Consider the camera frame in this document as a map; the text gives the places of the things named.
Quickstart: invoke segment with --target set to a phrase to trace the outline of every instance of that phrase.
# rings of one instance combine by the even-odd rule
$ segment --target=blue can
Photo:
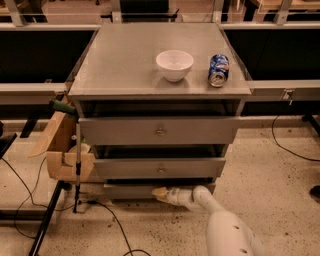
[[[208,80],[210,85],[221,87],[229,76],[229,60],[223,54],[214,55],[210,60]]]

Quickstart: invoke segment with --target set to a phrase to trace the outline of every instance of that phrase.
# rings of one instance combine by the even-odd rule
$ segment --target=drawer cabinet
[[[215,23],[101,26],[69,96],[110,199],[150,198],[159,186],[213,191],[251,94],[222,33]],[[156,64],[169,49],[194,58],[176,83]],[[221,88],[208,84],[215,54],[230,63]]]

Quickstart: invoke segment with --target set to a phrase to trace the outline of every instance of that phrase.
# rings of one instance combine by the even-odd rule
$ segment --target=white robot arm
[[[224,209],[206,187],[197,186],[193,190],[157,188],[152,194],[159,201],[185,206],[196,213],[209,213],[209,256],[266,255],[261,240],[237,215]]]

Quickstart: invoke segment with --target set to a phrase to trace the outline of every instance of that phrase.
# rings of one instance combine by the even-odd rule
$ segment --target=black cable
[[[143,252],[144,254],[146,254],[146,255],[148,255],[148,256],[151,256],[149,253],[147,253],[146,251],[141,250],[141,249],[132,250],[132,251],[130,251],[130,252],[127,252],[127,253],[124,254],[123,256],[127,256],[127,255],[129,255],[129,253],[132,253],[132,252]]]
[[[38,183],[39,183],[39,180],[40,180],[40,173],[41,173],[41,169],[42,169],[42,166],[43,166],[43,163],[45,162],[46,160],[46,157],[44,157],[44,159],[42,160],[41,164],[40,164],[40,167],[39,167],[39,171],[38,171],[38,176],[37,176],[37,181],[34,185],[34,188],[32,189],[32,191],[30,191],[30,189],[28,188],[28,186],[26,185],[26,183],[23,181],[23,179],[19,176],[19,174],[14,170],[14,168],[10,165],[10,163],[8,161],[6,161],[5,159],[2,158],[2,160],[9,166],[9,168],[14,172],[14,174],[19,178],[19,180],[22,182],[22,184],[25,186],[25,188],[27,189],[28,193],[29,193],[29,196],[19,205],[19,207],[17,208],[16,212],[15,212],[15,215],[14,215],[14,218],[13,218],[13,223],[14,223],[14,227],[16,228],[16,230],[23,236],[27,237],[27,238],[30,238],[30,239],[35,239],[36,237],[33,237],[33,236],[29,236],[29,235],[26,235],[24,234],[21,230],[19,230],[18,226],[17,226],[17,223],[16,223],[16,219],[17,219],[17,216],[18,216],[18,213],[19,213],[19,210],[20,208],[23,206],[23,204],[29,199],[31,198],[31,202],[34,206],[41,206],[41,207],[45,207],[48,209],[48,206],[46,205],[43,205],[43,204],[36,204],[33,200],[33,196],[32,194],[34,193],[35,189],[37,188],[38,186]],[[69,206],[65,209],[55,209],[55,211],[65,211],[65,210],[68,210],[70,208],[72,208],[72,206]]]
[[[124,254],[124,256],[129,255],[129,254],[131,254],[131,256],[133,256],[133,252],[143,252],[143,253],[145,253],[146,255],[149,255],[149,256],[150,256],[150,254],[147,253],[147,252],[144,251],[144,250],[141,250],[141,249],[132,250],[132,249],[131,249],[131,246],[130,246],[130,244],[129,244],[128,238],[127,238],[127,236],[126,236],[126,234],[125,234],[125,232],[124,232],[124,230],[123,230],[123,227],[122,227],[119,219],[117,218],[117,216],[115,215],[115,213],[114,213],[108,206],[106,206],[106,205],[104,205],[104,204],[102,204],[102,203],[100,203],[100,202],[98,202],[98,201],[94,201],[94,200],[87,201],[86,203],[87,203],[87,204],[91,204],[91,205],[98,204],[98,205],[106,208],[106,209],[113,215],[113,217],[115,218],[115,220],[117,221],[117,223],[118,223],[118,225],[119,225],[119,227],[120,227],[120,229],[121,229],[122,235],[123,235],[123,237],[124,237],[124,239],[125,239],[125,241],[126,241],[126,244],[127,244],[128,248],[129,248],[129,252],[127,252],[126,254]]]
[[[291,106],[291,105],[289,105],[289,106],[283,111],[283,113],[285,113],[285,112],[290,108],[290,106]],[[273,139],[274,139],[275,143],[277,144],[277,146],[280,147],[280,148],[282,148],[282,149],[284,149],[285,151],[287,151],[287,152],[289,152],[289,153],[297,156],[297,157],[302,158],[302,159],[305,159],[305,160],[308,160],[308,161],[320,162],[320,159],[314,159],[314,158],[309,158],[309,157],[305,157],[305,156],[299,155],[299,154],[293,152],[292,150],[287,149],[287,148],[285,148],[284,146],[280,145],[280,143],[277,141],[276,136],[275,136],[275,134],[274,134],[274,124],[275,124],[276,120],[277,120],[279,117],[280,117],[280,114],[273,120],[272,125],[271,125],[272,136],[273,136]]]

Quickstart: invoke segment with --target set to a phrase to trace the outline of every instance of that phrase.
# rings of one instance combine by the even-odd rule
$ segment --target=floor
[[[272,138],[274,117],[243,118],[227,164],[217,181],[214,197],[236,213],[262,239],[268,255],[319,255],[320,200],[309,190],[320,184],[320,163],[303,160],[279,148]],[[5,132],[19,135],[23,123],[5,121]],[[27,139],[17,138],[4,156],[30,190],[45,155],[28,158],[46,122]],[[286,148],[309,158],[320,158],[320,138],[301,117],[280,117],[275,136]],[[21,181],[0,161],[0,208],[17,209],[28,197]],[[34,201],[48,204],[56,181],[48,178],[44,162]],[[74,190],[63,191],[57,209],[74,202]],[[97,200],[111,209],[122,224],[131,249],[150,255],[207,255],[208,216],[156,201],[111,202],[101,185],[82,184],[80,200]],[[34,208],[28,200],[23,209]],[[38,223],[18,223],[19,230],[35,236]],[[17,232],[11,222],[0,223],[2,256],[28,255],[33,240]],[[78,213],[56,211],[39,255],[125,255],[129,251],[112,214],[100,205],[83,203]],[[147,255],[134,252],[134,256]]]

